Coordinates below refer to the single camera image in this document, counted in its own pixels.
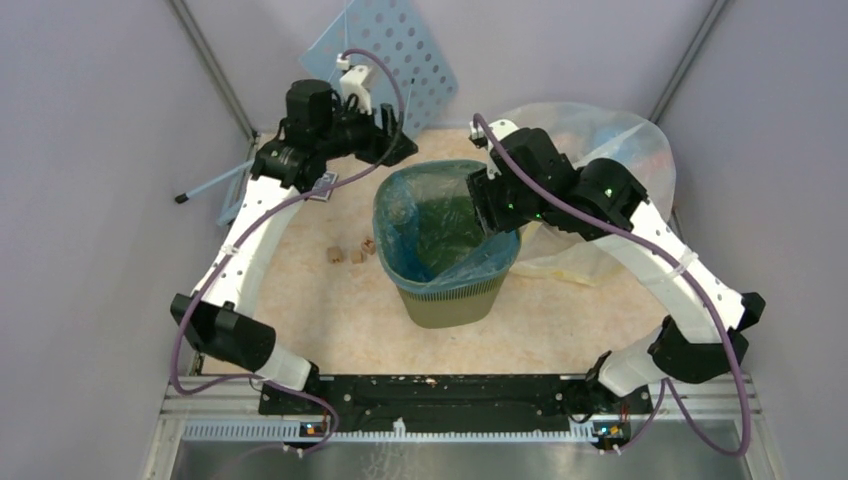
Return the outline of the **blue plastic trash bag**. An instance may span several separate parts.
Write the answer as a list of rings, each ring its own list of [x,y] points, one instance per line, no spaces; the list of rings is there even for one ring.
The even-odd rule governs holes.
[[[433,294],[491,280],[520,252],[517,232],[487,235],[466,184],[483,170],[475,160],[414,164],[391,173],[373,200],[373,233],[383,269],[413,294]]]

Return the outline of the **olive green plastic trash bin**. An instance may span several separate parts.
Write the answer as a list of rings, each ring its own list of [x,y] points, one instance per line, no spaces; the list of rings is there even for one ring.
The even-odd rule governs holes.
[[[419,293],[397,286],[396,289],[410,320],[425,329],[444,329],[482,320],[492,310],[507,277],[505,270],[484,280],[459,286],[438,287]]]

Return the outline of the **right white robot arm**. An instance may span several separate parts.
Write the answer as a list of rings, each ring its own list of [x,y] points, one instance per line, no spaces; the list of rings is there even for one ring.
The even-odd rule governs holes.
[[[725,285],[668,227],[646,188],[622,163],[596,158],[575,167],[540,128],[501,120],[472,126],[470,141],[489,152],[468,175],[476,217],[488,235],[542,222],[575,233],[635,275],[667,315],[647,337],[600,357],[586,397],[612,412],[627,395],[669,377],[700,384],[739,367],[745,329],[765,301]]]

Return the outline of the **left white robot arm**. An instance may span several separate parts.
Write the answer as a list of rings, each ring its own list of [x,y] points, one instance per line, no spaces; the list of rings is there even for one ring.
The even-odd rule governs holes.
[[[297,413],[319,404],[318,368],[283,347],[275,329],[253,315],[258,294],[282,235],[311,196],[340,187],[318,187],[331,160],[353,156],[364,175],[416,153],[403,132],[405,103],[366,108],[369,91],[338,93],[323,80],[299,80],[286,94],[286,115],[275,137],[256,153],[238,215],[213,264],[189,295],[174,296],[170,312],[179,327],[177,346],[240,367],[244,374],[283,387]]]

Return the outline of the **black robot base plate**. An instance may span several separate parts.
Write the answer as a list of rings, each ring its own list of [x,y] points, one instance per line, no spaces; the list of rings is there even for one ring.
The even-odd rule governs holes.
[[[264,416],[339,414],[339,432],[387,431],[397,420],[418,433],[565,431],[610,416],[648,414],[647,387],[618,398],[582,376],[324,375],[308,382],[307,398],[261,390]]]

